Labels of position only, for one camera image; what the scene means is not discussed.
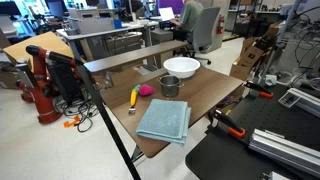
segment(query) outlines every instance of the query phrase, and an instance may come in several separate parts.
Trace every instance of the black table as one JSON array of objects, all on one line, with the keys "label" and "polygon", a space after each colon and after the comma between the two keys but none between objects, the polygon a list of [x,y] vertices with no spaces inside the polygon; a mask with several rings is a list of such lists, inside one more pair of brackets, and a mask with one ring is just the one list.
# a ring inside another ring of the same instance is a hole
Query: black table
[{"label": "black table", "polygon": [[[279,104],[286,87],[277,85],[269,90],[274,93],[272,99],[247,96],[230,113],[247,130],[244,140],[248,141],[256,128],[319,151],[320,119],[298,107],[287,109]],[[290,179],[316,179],[249,149],[223,129],[214,128],[186,156],[187,167],[200,179],[261,179],[271,171]]]}]

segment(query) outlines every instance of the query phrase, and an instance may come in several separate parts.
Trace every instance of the plush toy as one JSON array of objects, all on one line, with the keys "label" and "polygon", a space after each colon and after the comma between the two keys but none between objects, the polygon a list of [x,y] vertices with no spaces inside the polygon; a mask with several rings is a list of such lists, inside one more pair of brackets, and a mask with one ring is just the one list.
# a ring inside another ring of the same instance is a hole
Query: plush toy
[{"label": "plush toy", "polygon": [[140,96],[150,96],[151,94],[153,94],[153,92],[154,92],[154,88],[146,84],[140,86],[139,88]]}]

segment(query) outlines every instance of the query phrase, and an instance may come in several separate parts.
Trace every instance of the blue towel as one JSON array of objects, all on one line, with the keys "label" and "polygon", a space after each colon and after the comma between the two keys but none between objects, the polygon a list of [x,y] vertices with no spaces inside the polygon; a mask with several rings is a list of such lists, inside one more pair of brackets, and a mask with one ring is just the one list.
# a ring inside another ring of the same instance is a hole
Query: blue towel
[{"label": "blue towel", "polygon": [[136,130],[138,135],[183,145],[188,133],[191,108],[187,102],[154,99]]}]

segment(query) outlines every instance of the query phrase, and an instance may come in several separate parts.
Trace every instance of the white floor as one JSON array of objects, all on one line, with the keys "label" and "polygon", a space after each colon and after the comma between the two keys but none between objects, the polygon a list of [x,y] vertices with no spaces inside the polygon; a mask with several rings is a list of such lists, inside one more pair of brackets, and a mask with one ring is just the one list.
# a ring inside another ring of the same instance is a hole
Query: white floor
[{"label": "white floor", "polygon": [[[212,64],[206,67],[228,74],[239,56],[242,39],[224,42],[222,48],[203,57]],[[21,91],[0,89],[0,179],[132,179],[102,118],[93,118],[93,127],[85,133],[65,129],[60,118],[40,125],[34,104],[20,99]],[[116,118],[108,111],[127,151],[135,144]],[[184,147],[170,144],[156,157],[141,158],[135,166],[142,179],[194,180],[186,167],[185,156],[205,136],[207,119],[190,128]]]}]

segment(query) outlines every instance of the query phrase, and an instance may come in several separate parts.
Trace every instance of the stainless steel pot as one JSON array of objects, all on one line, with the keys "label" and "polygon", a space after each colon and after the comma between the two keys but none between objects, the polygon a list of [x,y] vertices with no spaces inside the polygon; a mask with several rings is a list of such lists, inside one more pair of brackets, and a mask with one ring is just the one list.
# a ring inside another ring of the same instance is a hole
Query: stainless steel pot
[{"label": "stainless steel pot", "polygon": [[179,94],[179,88],[184,84],[180,85],[180,78],[177,76],[166,75],[158,79],[161,84],[162,95],[165,97],[174,97]]}]

